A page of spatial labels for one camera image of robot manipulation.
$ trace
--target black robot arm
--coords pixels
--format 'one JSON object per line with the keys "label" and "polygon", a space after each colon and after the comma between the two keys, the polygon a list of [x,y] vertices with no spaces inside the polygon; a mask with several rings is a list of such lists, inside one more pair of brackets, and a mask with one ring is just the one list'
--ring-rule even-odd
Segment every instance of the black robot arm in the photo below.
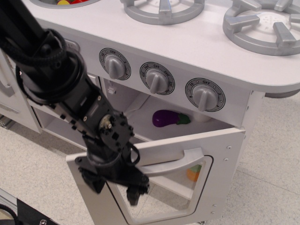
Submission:
{"label": "black robot arm", "polygon": [[127,186],[136,205],[149,179],[135,167],[139,156],[131,159],[132,150],[138,153],[129,142],[133,128],[91,82],[81,55],[58,32],[42,29],[21,0],[0,1],[0,48],[16,62],[24,94],[82,133],[87,157],[76,163],[85,182],[97,193],[107,180]]}

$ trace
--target white floor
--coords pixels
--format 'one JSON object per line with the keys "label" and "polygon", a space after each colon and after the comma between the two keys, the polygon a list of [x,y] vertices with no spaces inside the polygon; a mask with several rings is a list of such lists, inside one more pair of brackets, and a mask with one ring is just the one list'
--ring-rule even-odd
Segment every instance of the white floor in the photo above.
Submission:
{"label": "white floor", "polygon": [[[93,224],[65,163],[81,149],[18,124],[0,129],[0,143],[0,188],[61,225]],[[264,99],[223,215],[207,225],[300,225],[300,93]]]}

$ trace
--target toy eggplant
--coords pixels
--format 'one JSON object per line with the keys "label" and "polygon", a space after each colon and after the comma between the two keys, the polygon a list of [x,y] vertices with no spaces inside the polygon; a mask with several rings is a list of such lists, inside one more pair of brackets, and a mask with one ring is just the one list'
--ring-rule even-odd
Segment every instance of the toy eggplant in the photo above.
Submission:
{"label": "toy eggplant", "polygon": [[152,116],[152,123],[154,126],[161,128],[170,124],[188,124],[191,120],[185,114],[170,111],[158,110]]}

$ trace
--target oven knob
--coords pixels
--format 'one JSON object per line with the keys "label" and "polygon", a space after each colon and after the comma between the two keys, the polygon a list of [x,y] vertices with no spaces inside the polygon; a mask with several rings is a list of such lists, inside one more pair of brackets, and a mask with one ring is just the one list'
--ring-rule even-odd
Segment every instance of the oven knob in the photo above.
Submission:
{"label": "oven knob", "polygon": [[121,78],[126,73],[126,67],[122,60],[113,54],[108,54],[105,56],[104,65],[112,79]]}
{"label": "oven knob", "polygon": [[156,69],[149,69],[147,71],[146,82],[152,94],[167,91],[169,88],[169,80],[166,75]]}
{"label": "oven knob", "polygon": [[211,110],[218,104],[218,94],[209,86],[198,85],[193,88],[193,99],[199,111]]}

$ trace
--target knob dial label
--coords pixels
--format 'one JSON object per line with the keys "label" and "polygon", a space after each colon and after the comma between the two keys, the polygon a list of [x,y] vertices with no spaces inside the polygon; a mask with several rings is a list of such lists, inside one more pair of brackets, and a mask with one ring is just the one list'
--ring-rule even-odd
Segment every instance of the knob dial label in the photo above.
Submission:
{"label": "knob dial label", "polygon": [[175,88],[174,78],[173,78],[172,74],[169,72],[169,70],[167,70],[165,67],[163,67],[162,65],[160,65],[158,63],[155,63],[155,62],[146,62],[141,66],[140,76],[141,76],[141,79],[142,79],[143,83],[146,85],[146,87],[148,89],[150,89],[150,86],[147,84],[147,81],[146,81],[147,72],[150,69],[156,69],[157,71],[164,74],[166,76],[166,78],[168,79],[168,82],[169,82],[168,89],[166,91],[163,91],[163,92],[157,92],[157,94],[159,94],[159,95],[171,94],[174,91],[174,88]]}
{"label": "knob dial label", "polygon": [[99,60],[100,60],[100,63],[102,65],[103,69],[108,73],[108,70],[105,68],[105,57],[108,55],[114,55],[114,56],[118,57],[125,66],[125,71],[126,71],[125,74],[122,77],[117,78],[117,79],[118,80],[128,79],[131,75],[131,68],[130,68],[130,65],[129,65],[127,59],[120,52],[118,52],[112,48],[105,48],[99,54]]}
{"label": "knob dial label", "polygon": [[217,86],[214,82],[204,79],[204,78],[195,78],[193,80],[190,80],[186,85],[187,98],[194,106],[198,107],[197,103],[195,102],[195,100],[193,98],[193,90],[194,90],[194,88],[199,87],[199,86],[205,86],[205,87],[208,87],[208,88],[214,90],[218,96],[218,102],[217,102],[216,107],[214,107],[213,109],[210,109],[210,110],[205,110],[205,111],[215,112],[224,107],[225,95],[224,95],[224,92],[222,91],[222,89],[219,86]]}

